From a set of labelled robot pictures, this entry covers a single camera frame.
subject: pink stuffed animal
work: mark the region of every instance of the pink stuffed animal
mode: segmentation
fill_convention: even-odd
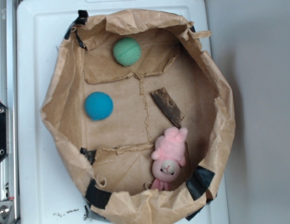
[[[152,165],[155,180],[151,189],[171,190],[170,183],[178,177],[180,166],[186,165],[184,153],[187,133],[185,127],[170,127],[165,130],[164,135],[157,138],[155,151],[151,155],[155,160]]]

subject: knitted ball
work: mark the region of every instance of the knitted ball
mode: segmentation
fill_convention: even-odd
[[[91,93],[85,100],[85,112],[92,120],[103,120],[111,115],[113,101],[103,92]]]
[[[113,56],[121,65],[130,66],[140,59],[141,47],[135,39],[124,37],[114,45]]]

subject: paper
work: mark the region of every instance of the paper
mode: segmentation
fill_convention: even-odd
[[[105,209],[92,206],[112,223],[174,223],[216,197],[234,138],[233,95],[211,57],[201,51],[198,38],[210,32],[193,33],[192,24],[175,14],[125,10],[89,17],[59,48],[41,116],[82,195],[91,179],[113,192]],[[131,67],[117,64],[111,52],[124,36],[135,38],[142,48],[140,61]],[[153,180],[154,142],[172,126],[150,95],[163,87],[185,115],[190,164],[174,191],[158,192],[142,187]],[[113,113],[102,121],[92,121],[84,112],[86,97],[95,91],[109,94],[114,102]],[[98,150],[93,166],[81,147]],[[194,201],[185,180],[198,164],[215,177]]]

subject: bolt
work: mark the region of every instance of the bolt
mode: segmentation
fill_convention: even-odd
[[[0,113],[3,113],[3,112],[5,112],[5,108],[4,107],[0,107]]]
[[[10,209],[7,206],[3,205],[0,207],[0,216],[2,219],[7,218],[9,213],[10,213]]]
[[[5,150],[0,149],[0,155],[3,155],[3,154],[5,154]]]

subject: piece of bark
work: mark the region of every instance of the piece of bark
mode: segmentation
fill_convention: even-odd
[[[151,95],[158,107],[162,110],[162,112],[164,112],[170,121],[177,128],[181,128],[181,121],[185,115],[178,108],[174,100],[169,96],[167,90],[163,87],[151,92]]]

